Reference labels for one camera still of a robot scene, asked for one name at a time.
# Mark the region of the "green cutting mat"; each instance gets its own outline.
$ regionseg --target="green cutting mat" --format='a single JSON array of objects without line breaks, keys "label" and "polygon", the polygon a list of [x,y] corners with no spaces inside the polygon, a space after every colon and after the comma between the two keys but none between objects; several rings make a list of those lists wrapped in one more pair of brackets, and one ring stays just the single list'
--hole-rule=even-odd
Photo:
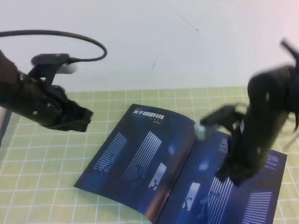
[{"label": "green cutting mat", "polygon": [[[248,102],[246,88],[70,93],[94,111],[86,133],[43,128],[12,115],[0,149],[0,224],[143,224],[148,220],[115,201],[73,187],[132,103],[162,107],[199,120],[223,103]],[[294,124],[287,122],[284,132]],[[291,138],[282,134],[274,149]],[[299,224],[299,144],[288,153],[275,224]]]}]

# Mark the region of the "white vertical stripes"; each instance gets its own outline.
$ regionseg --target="white vertical stripes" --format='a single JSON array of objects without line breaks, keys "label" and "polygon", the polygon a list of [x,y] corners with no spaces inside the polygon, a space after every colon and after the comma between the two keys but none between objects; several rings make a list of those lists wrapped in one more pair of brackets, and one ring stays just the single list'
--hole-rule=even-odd
[{"label": "white vertical stripes", "polygon": [[161,143],[162,141],[153,132],[149,132],[122,178],[134,180],[138,176],[137,167],[144,173]]},{"label": "white vertical stripes", "polygon": [[149,184],[149,188],[154,187],[153,190],[157,189],[157,186],[160,183],[160,180],[161,180],[162,176],[164,175],[165,171],[166,171],[166,166],[163,163],[160,163],[153,179],[151,180],[151,182]]},{"label": "white vertical stripes", "polygon": [[183,203],[183,209],[186,209],[188,211],[190,211],[193,201],[196,197],[197,191],[199,189],[200,183],[192,183],[191,187],[189,189],[189,192],[187,194],[187,197],[185,199],[185,202],[187,203],[187,208],[186,208],[186,204],[185,202]]},{"label": "white vertical stripes", "polygon": [[107,172],[121,153],[121,150],[124,148],[126,143],[127,140],[118,132],[99,160],[95,163],[93,169]]},{"label": "white vertical stripes", "polygon": [[251,193],[244,213],[243,223],[265,223],[271,196],[272,192]]},{"label": "white vertical stripes", "polygon": [[216,177],[214,178],[209,192],[209,194],[211,193],[213,195],[208,200],[210,224],[220,223],[232,187],[233,183],[230,179],[221,183]]}]

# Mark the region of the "magazine page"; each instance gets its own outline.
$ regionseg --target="magazine page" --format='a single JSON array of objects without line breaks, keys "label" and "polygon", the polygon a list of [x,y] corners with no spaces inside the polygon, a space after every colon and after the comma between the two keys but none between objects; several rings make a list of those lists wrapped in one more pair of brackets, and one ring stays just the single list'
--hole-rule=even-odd
[{"label": "magazine page", "polygon": [[181,114],[133,104],[75,187],[155,222],[195,142],[193,125]]},{"label": "magazine page", "polygon": [[258,174],[236,187],[215,172],[228,151],[228,135],[197,142],[158,218],[158,224],[271,224],[286,155],[271,150]]}]

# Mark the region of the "black cable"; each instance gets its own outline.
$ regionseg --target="black cable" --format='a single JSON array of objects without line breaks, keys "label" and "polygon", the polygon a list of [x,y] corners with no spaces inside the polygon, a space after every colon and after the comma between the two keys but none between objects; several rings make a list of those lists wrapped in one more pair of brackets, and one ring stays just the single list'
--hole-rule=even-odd
[{"label": "black cable", "polygon": [[66,37],[71,37],[75,39],[80,39],[83,41],[87,41],[90,43],[93,43],[100,47],[104,53],[100,57],[96,58],[87,58],[87,59],[81,59],[81,58],[75,58],[72,57],[70,63],[75,63],[75,62],[95,62],[102,60],[107,56],[107,49],[106,47],[101,44],[100,42],[79,34],[74,34],[74,33],[69,33],[69,32],[63,32],[63,31],[55,31],[55,30],[14,30],[14,31],[4,31],[0,32],[0,37],[6,37],[6,36],[20,36],[20,35],[54,35],[54,36],[66,36]]}]

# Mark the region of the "white wall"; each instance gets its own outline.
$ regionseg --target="white wall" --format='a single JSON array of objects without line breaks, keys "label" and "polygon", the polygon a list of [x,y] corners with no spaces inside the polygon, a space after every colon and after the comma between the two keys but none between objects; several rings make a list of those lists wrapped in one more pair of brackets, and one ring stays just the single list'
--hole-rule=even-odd
[{"label": "white wall", "polygon": [[[299,46],[298,9],[298,0],[2,0],[0,31],[63,30],[106,45],[106,59],[56,77],[68,91],[234,86],[291,61],[278,44]],[[1,38],[0,49],[25,72],[39,53],[101,53],[52,36]]]}]

